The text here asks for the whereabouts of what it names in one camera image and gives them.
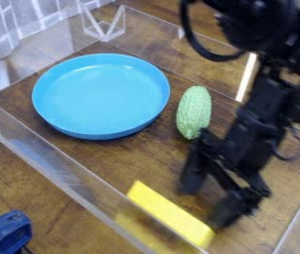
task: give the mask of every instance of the wooden surface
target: wooden surface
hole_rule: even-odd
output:
[[[134,7],[174,22],[175,11],[162,5],[163,1],[134,2]],[[100,52],[125,53],[104,43],[96,43],[70,58]],[[177,194],[189,142],[175,129],[175,109],[183,91],[193,83],[165,72],[171,83],[171,97],[157,121],[131,137],[88,142],[60,134],[36,114],[31,91],[42,73],[0,92],[0,106],[121,191],[127,192],[133,182],[141,180],[204,219],[222,196],[217,184],[209,181],[197,196]],[[234,103],[213,92],[212,96],[212,129],[221,134],[233,117],[229,108],[234,107]],[[245,217],[236,226],[220,232],[209,249],[212,253],[271,253],[277,244],[300,205],[300,161],[287,164],[273,160],[262,174],[273,197],[264,201],[256,217]],[[23,209],[32,218],[35,238],[30,248],[34,253],[137,253],[130,244],[0,144],[0,213],[12,208]]]

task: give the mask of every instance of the yellow block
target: yellow block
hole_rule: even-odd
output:
[[[183,238],[206,248],[214,238],[214,231],[198,221],[170,200],[137,181],[127,193],[137,203]]]

